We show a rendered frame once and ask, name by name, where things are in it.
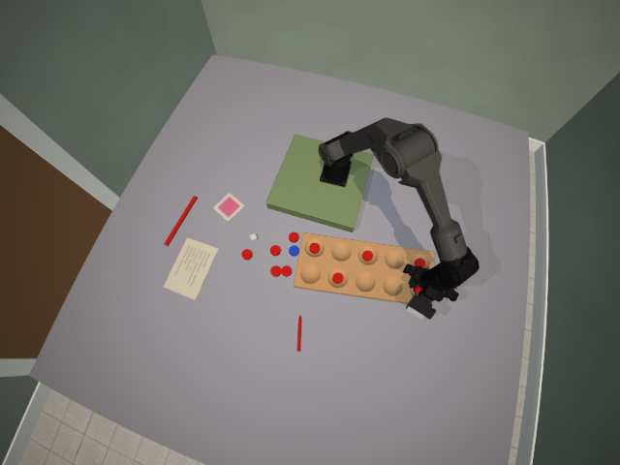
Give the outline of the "pink square tile with cream border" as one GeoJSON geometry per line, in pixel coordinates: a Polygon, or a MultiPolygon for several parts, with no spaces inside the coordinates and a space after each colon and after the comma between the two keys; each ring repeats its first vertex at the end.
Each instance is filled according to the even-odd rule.
{"type": "Polygon", "coordinates": [[[245,205],[228,193],[213,208],[227,221],[230,221],[245,205]]]}

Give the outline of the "tan tray with round pockets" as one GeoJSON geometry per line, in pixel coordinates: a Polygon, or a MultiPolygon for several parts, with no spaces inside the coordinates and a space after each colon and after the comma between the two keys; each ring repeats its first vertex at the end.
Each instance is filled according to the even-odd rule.
{"type": "Polygon", "coordinates": [[[423,268],[434,267],[432,251],[303,232],[294,287],[408,304],[415,293],[403,270],[418,258],[424,259],[423,268]],[[316,254],[310,252],[312,243],[320,245],[316,254]],[[372,252],[371,261],[362,258],[364,251],[372,252]],[[335,273],[343,275],[342,283],[333,282],[335,273]]]}

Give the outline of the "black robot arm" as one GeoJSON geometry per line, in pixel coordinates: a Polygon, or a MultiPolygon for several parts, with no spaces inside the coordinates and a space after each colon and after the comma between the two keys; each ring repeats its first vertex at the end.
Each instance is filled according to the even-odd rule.
{"type": "MultiPolygon", "coordinates": [[[[408,124],[391,118],[379,120],[354,134],[347,132],[319,145],[319,154],[324,162],[320,181],[346,187],[351,157],[370,148],[389,176],[401,177],[400,184],[417,189],[433,223],[430,234],[440,263],[438,271],[435,265],[428,273],[430,285],[439,291],[450,287],[457,289],[480,266],[476,256],[466,246],[459,223],[450,218],[439,174],[442,155],[434,135],[421,123],[408,124]]],[[[431,320],[436,313],[432,301],[439,293],[434,289],[428,285],[423,291],[415,292],[406,310],[421,319],[426,317],[431,320]]]]}

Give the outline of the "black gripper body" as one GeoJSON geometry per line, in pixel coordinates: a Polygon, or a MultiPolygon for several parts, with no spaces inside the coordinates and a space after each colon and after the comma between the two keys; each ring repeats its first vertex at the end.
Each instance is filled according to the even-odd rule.
{"type": "MultiPolygon", "coordinates": [[[[424,290],[424,288],[428,285],[432,289],[434,289],[428,281],[428,273],[429,273],[428,270],[430,271],[430,269],[427,269],[427,268],[422,268],[422,267],[417,267],[417,266],[407,264],[403,272],[408,273],[415,280],[415,282],[420,286],[422,290],[424,290]]],[[[437,289],[434,289],[434,290],[439,291],[437,289]]],[[[446,298],[449,298],[449,300],[451,301],[456,301],[459,296],[459,293],[456,292],[453,288],[448,288],[448,289],[439,291],[437,296],[446,297],[446,298]]]]}

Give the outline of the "red flat bar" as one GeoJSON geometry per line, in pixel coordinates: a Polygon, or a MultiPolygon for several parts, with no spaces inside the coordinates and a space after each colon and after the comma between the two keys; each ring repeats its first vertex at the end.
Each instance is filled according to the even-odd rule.
{"type": "Polygon", "coordinates": [[[183,214],[181,215],[181,217],[179,218],[178,222],[176,223],[176,225],[174,226],[173,230],[171,231],[168,239],[166,240],[166,242],[164,243],[165,245],[169,246],[169,244],[171,243],[171,240],[173,239],[174,235],[176,234],[176,232],[178,231],[179,227],[181,226],[182,222],[184,221],[185,217],[187,216],[187,214],[189,213],[190,209],[192,208],[192,206],[194,205],[195,201],[197,200],[198,197],[193,196],[193,198],[191,199],[191,201],[189,202],[188,206],[186,207],[186,209],[184,210],[183,214]]]}

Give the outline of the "beige paper sheet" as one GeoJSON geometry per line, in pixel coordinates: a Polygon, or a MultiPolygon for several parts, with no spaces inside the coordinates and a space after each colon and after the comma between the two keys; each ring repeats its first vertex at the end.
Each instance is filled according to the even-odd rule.
{"type": "Polygon", "coordinates": [[[164,288],[196,300],[217,251],[187,237],[164,288]]]}

